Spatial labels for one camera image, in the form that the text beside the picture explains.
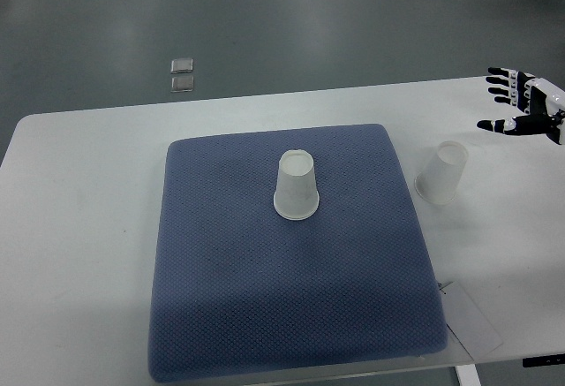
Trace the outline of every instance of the white robotic arm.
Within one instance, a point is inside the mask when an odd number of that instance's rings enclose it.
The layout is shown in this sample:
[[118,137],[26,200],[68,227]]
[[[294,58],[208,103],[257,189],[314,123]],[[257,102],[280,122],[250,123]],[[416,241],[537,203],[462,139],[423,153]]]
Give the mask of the white robotic arm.
[[493,75],[486,81],[501,87],[490,87],[494,100],[516,106],[524,116],[483,120],[478,128],[501,132],[510,136],[546,134],[557,144],[565,144],[565,92],[546,79],[536,78],[527,72],[506,68],[489,68]]

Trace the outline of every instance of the blue seat cushion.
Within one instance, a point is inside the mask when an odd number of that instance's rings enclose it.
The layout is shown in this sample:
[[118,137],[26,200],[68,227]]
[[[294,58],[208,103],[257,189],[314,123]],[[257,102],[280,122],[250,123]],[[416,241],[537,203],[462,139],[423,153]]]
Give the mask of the blue seat cushion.
[[[278,161],[320,206],[275,212]],[[157,382],[437,352],[447,330],[388,134],[348,125],[202,137],[167,154],[149,330]]]

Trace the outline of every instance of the white paper cup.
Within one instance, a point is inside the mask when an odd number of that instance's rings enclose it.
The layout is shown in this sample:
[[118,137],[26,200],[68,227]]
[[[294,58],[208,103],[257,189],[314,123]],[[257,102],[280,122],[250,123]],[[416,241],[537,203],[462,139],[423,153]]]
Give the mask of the white paper cup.
[[456,196],[468,157],[467,149],[461,143],[441,143],[414,181],[418,194],[436,205],[449,203]]
[[276,212],[287,220],[304,220],[316,212],[319,202],[312,156],[305,150],[287,150],[279,161]]

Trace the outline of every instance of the concrete floor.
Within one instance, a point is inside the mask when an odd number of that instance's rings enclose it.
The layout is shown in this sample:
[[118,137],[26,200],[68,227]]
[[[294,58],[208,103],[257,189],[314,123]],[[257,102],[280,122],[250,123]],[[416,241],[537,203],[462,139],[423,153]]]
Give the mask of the concrete floor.
[[[565,88],[564,25],[565,0],[0,0],[0,158],[32,113],[468,77],[488,66]],[[191,93],[170,93],[176,57],[194,57]],[[565,379],[563,366],[521,361],[478,371],[485,386]],[[457,381],[442,369],[333,383]]]

